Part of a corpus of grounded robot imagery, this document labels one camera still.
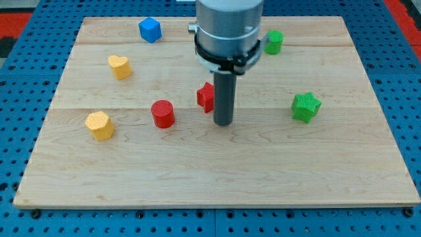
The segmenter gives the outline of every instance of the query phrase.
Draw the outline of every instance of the red surface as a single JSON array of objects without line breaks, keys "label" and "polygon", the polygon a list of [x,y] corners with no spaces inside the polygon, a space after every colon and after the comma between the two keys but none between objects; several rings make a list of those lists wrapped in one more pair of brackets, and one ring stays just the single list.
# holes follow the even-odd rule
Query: red surface
[{"label": "red surface", "polygon": [[174,122],[176,122],[172,104],[167,100],[159,100],[155,102],[152,105],[151,110],[153,122],[158,128],[169,128],[174,124]]},{"label": "red surface", "polygon": [[205,113],[213,110],[213,85],[206,82],[203,88],[197,90],[197,104],[205,109]]},{"label": "red surface", "polygon": [[399,0],[384,0],[384,3],[414,49],[418,60],[421,60],[421,32],[416,28],[414,19],[408,15],[407,8]]},{"label": "red surface", "polygon": [[0,38],[19,38],[32,13],[0,13]]}]

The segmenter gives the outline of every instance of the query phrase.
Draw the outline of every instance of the blue pegboard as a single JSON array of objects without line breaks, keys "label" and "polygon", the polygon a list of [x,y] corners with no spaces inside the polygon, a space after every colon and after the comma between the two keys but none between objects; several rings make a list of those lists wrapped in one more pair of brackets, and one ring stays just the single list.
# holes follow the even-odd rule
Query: blue pegboard
[{"label": "blue pegboard", "polygon": [[[194,16],[173,0],[41,0],[0,70],[0,236],[419,236],[421,208],[21,211],[12,205],[85,16]],[[342,16],[421,192],[421,65],[378,0],[265,1],[266,16]]]}]

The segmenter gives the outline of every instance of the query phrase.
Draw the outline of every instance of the red cylinder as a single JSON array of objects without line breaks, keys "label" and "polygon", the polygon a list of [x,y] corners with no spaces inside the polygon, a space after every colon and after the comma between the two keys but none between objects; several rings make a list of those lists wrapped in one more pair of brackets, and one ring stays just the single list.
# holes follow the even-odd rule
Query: red cylinder
[{"label": "red cylinder", "polygon": [[159,100],[152,107],[153,122],[159,128],[169,128],[176,121],[174,117],[174,109],[171,102],[167,100]]}]

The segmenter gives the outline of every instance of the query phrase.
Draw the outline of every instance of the wooden board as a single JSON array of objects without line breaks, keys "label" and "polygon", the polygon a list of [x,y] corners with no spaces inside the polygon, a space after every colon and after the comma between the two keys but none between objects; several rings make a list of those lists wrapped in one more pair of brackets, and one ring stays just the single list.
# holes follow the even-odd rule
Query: wooden board
[{"label": "wooden board", "polygon": [[[268,17],[285,34],[238,78],[234,123],[218,127],[196,105],[212,75],[195,58],[187,23],[157,18],[163,38],[139,37],[142,18],[86,18],[14,204],[23,209],[391,207],[420,203],[359,56],[340,17]],[[112,77],[109,55],[134,73]],[[323,105],[292,119],[296,93]],[[154,127],[168,99],[176,123]],[[84,126],[104,110],[114,136]]]}]

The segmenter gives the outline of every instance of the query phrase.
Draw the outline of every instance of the green block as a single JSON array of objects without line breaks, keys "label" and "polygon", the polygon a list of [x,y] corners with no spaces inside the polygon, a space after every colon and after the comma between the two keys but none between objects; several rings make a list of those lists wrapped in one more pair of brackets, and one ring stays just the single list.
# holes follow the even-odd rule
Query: green block
[{"label": "green block", "polygon": [[297,94],[291,106],[294,111],[293,119],[309,123],[310,119],[317,115],[321,105],[322,102],[315,98],[311,92],[304,95]]},{"label": "green block", "polygon": [[282,32],[279,32],[277,30],[271,30],[268,32],[269,37],[269,43],[264,48],[264,51],[267,54],[275,55],[278,54],[281,51],[282,42],[284,41],[284,35]]}]

